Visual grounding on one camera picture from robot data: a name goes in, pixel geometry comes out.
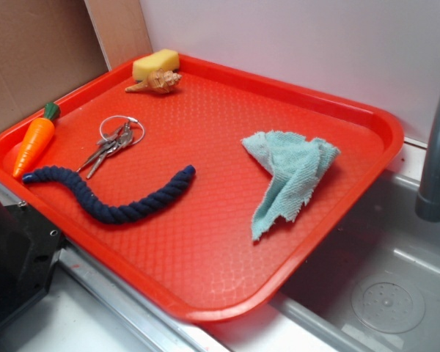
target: yellow sponge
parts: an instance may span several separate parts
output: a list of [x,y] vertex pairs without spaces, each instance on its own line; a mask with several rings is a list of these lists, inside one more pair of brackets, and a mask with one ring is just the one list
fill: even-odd
[[173,71],[179,68],[179,55],[174,50],[163,49],[142,57],[133,62],[132,76],[136,81],[143,81],[150,72],[162,68],[164,71]]

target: green carrot top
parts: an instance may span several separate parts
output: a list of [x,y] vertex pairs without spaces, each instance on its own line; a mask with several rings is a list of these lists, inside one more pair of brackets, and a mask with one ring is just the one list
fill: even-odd
[[44,118],[54,121],[60,115],[60,108],[55,103],[47,103],[44,105]]

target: light blue cloth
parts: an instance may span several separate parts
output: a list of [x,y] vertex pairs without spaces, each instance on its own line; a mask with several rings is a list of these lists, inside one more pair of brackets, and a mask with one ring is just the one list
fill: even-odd
[[252,219],[252,239],[257,241],[279,216],[295,221],[340,151],[324,139],[307,142],[304,136],[280,131],[257,132],[242,143],[272,174],[271,184]]

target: conch shell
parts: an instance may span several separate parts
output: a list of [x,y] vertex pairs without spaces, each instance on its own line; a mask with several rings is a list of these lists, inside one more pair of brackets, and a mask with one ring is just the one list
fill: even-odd
[[160,94],[170,93],[182,76],[173,71],[164,72],[162,68],[152,71],[142,82],[125,88],[126,92],[157,92]]

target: tray rim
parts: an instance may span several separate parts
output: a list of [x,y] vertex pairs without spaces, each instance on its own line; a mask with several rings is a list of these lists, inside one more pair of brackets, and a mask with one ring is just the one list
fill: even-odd
[[[61,107],[62,115],[77,109],[79,106],[99,96],[105,92],[108,87],[112,87],[129,78],[131,76],[132,62],[133,60],[129,60],[125,64],[120,65],[114,70],[103,74],[88,84],[56,100],[56,103]],[[191,73],[223,84],[229,84],[229,80],[232,77],[241,77],[241,80],[239,80],[241,84],[236,84],[236,88],[303,107],[303,105],[297,103],[297,99],[299,99],[300,103],[307,103],[310,107],[309,110],[355,123],[372,130],[381,138],[384,144],[384,151],[380,155],[380,158],[367,170],[364,177],[336,204],[336,207],[345,205],[345,211],[328,214],[325,221],[321,221],[312,231],[323,233],[318,243],[315,243],[315,236],[309,235],[305,238],[300,247],[309,248],[311,246],[315,248],[326,237],[332,227],[371,186],[373,181],[384,171],[385,167],[399,153],[403,146],[404,134],[401,124],[395,116],[379,108],[182,54],[180,54],[180,63],[182,72]],[[16,145],[21,142],[29,123],[34,118],[42,116],[42,114],[42,109],[36,111],[26,119],[0,133],[0,153],[6,149],[4,147],[5,144]],[[61,223],[62,220],[65,221],[55,209],[47,205],[46,202],[41,201],[39,197],[36,197],[29,189],[24,187],[22,183],[16,181],[1,168],[0,182],[11,190],[12,193],[35,206],[36,209],[47,216],[51,221],[57,224]],[[73,222],[65,222],[67,225],[65,232],[79,234],[79,241],[76,241],[73,236],[69,236],[77,246],[81,246],[83,250],[89,252],[98,261],[102,261],[100,259],[101,257],[111,256],[111,250],[105,246],[101,246],[97,239],[85,235]],[[115,273],[120,273],[121,268],[123,268],[124,275],[122,278],[127,282],[150,283],[150,289],[141,290],[137,287],[136,289],[146,294],[150,299],[154,300],[155,303],[176,317],[200,323],[227,320],[242,315],[265,303],[275,294],[280,285],[286,281],[297,267],[300,266],[304,260],[302,259],[303,257],[303,252],[300,248],[295,249],[273,276],[263,286],[259,287],[252,296],[245,298],[237,304],[221,309],[198,309],[188,305],[182,299],[170,293],[165,287],[161,285],[152,287],[153,281],[148,275],[137,271],[123,260],[113,261],[111,263],[102,261],[102,263]]]

